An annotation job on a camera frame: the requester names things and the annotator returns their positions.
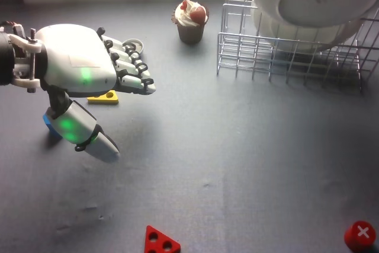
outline gray table surface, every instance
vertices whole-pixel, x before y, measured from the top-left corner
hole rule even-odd
[[[379,230],[379,80],[364,96],[216,76],[221,3],[201,44],[179,41],[169,4],[2,7],[42,28],[104,26],[143,40],[151,96],[87,105],[119,145],[107,165],[52,143],[42,90],[0,88],[0,252],[142,253],[147,225],[183,253],[349,252],[346,228]]]

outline yellow toy piece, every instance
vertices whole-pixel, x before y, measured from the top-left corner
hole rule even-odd
[[[88,97],[88,104],[107,104],[116,105],[118,104],[118,97],[114,90],[108,91],[106,94],[98,97]]]

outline red heart decoration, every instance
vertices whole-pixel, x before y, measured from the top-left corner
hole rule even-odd
[[[193,22],[203,25],[205,23],[205,9],[203,7],[196,8],[195,11],[191,12],[189,14],[189,17],[192,19]]]
[[[183,0],[182,6],[180,6],[180,9],[186,10],[187,9],[187,5],[188,5],[187,1]]]

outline metal wire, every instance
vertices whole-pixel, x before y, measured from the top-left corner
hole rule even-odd
[[[263,37],[262,15],[258,27],[252,20],[251,11],[255,9],[258,7],[253,0],[225,0],[217,37],[217,74],[225,67],[235,69],[235,76],[241,69],[250,70],[252,79],[256,72],[263,72],[269,81],[272,75],[284,75],[286,83],[292,76],[302,76],[304,85],[309,78],[317,78],[322,85],[327,81],[357,81],[361,89],[361,81],[367,82],[379,64],[379,10],[372,18],[362,18],[362,26],[350,39],[319,52],[320,46],[328,45],[316,41],[319,29],[313,41],[279,39],[280,25],[276,37]],[[284,44],[291,50],[282,51],[279,47]],[[304,44],[311,47],[308,52],[300,48]]]

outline blue object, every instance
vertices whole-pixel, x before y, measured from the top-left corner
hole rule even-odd
[[[43,121],[44,121],[45,125],[49,128],[51,134],[53,134],[56,137],[62,138],[62,136],[60,134],[58,134],[57,131],[55,131],[55,129],[52,127],[52,124],[50,124],[50,121],[46,115],[43,115]]]

